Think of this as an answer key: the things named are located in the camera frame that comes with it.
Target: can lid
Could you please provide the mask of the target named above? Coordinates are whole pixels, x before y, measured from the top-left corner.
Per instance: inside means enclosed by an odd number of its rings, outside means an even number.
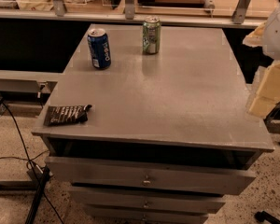
[[[105,35],[105,29],[103,28],[92,28],[88,31],[88,35],[91,37],[100,37]]]
[[[146,17],[145,21],[146,22],[159,22],[160,19],[156,16],[148,16],[148,17]]]

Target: black cable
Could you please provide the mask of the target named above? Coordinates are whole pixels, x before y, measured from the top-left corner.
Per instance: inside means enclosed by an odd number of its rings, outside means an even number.
[[[38,154],[36,157],[32,158],[31,161],[37,159],[39,156],[43,155],[44,153],[49,152],[48,150]],[[6,157],[0,157],[0,160],[4,160],[4,159],[10,159],[10,160],[20,160],[20,161],[28,161],[25,158],[20,158],[20,157],[15,157],[15,156],[6,156]]]
[[[14,121],[16,127],[17,127],[17,131],[18,131],[18,133],[19,133],[19,136],[20,136],[20,138],[21,138],[21,142],[22,142],[22,145],[23,145],[23,147],[24,147],[24,150],[25,150],[25,153],[26,153],[28,162],[29,162],[30,166],[33,167],[32,160],[31,160],[30,157],[29,157],[27,147],[26,147],[25,142],[24,142],[24,140],[23,140],[23,138],[22,138],[22,136],[21,136],[21,131],[20,131],[20,129],[19,129],[19,126],[18,126],[18,123],[17,123],[16,119],[14,118],[14,116],[13,116],[13,114],[11,113],[10,109],[8,108],[8,106],[7,106],[6,104],[4,104],[4,103],[2,103],[2,105],[7,109],[8,113],[10,114],[10,116],[11,116],[12,119],[13,119],[13,121]],[[37,177],[37,175],[36,175],[36,173],[35,173],[35,169],[32,168],[32,171],[33,171],[33,173],[34,173],[34,175],[35,175],[35,178],[36,178],[36,180],[37,180],[37,182],[38,182],[38,185],[40,185],[40,181],[39,181],[39,179],[38,179],[38,177]],[[47,195],[46,195],[45,192],[43,193],[43,195],[44,195],[44,197],[46,198],[46,200],[47,200],[47,202],[49,203],[49,205],[51,206],[51,208],[54,210],[54,212],[55,212],[55,214],[57,215],[58,219],[59,219],[59,220],[61,221],[61,223],[63,224],[62,218],[60,217],[60,215],[59,215],[59,213],[57,212],[56,208],[55,208],[55,207],[53,206],[53,204],[50,202],[50,200],[49,200],[49,198],[47,197]]]

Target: aluminum can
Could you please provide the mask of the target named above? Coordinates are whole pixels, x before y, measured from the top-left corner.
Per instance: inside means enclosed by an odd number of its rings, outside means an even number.
[[[106,69],[111,64],[108,35],[102,28],[90,29],[87,35],[91,51],[92,65],[97,69]]]
[[[159,52],[161,39],[161,22],[158,17],[148,16],[143,22],[143,52]]]

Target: drawer handle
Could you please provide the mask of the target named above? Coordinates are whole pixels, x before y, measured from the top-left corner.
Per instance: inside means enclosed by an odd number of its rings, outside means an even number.
[[[149,208],[148,201],[145,201],[145,203],[144,203],[144,205],[143,205],[143,208],[146,208],[146,209]]]
[[[143,214],[142,221],[147,221],[147,216],[145,214]]]
[[[148,175],[146,175],[146,180],[144,180],[144,181],[142,182],[142,184],[143,184],[143,186],[148,186],[149,184],[151,184]]]

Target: drawer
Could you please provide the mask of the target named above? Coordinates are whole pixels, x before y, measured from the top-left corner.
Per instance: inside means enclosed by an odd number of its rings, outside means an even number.
[[[222,198],[217,197],[147,190],[71,187],[69,192],[72,198],[78,203],[144,210],[214,214],[224,204]]]
[[[85,206],[87,215],[93,217],[115,217],[124,219],[142,220],[145,222],[159,221],[170,223],[203,224],[208,215],[187,215],[163,212],[149,212],[129,209],[100,208],[97,206]]]
[[[71,183],[215,194],[238,195],[255,179],[250,171],[133,161],[47,157],[46,164],[59,180]]]

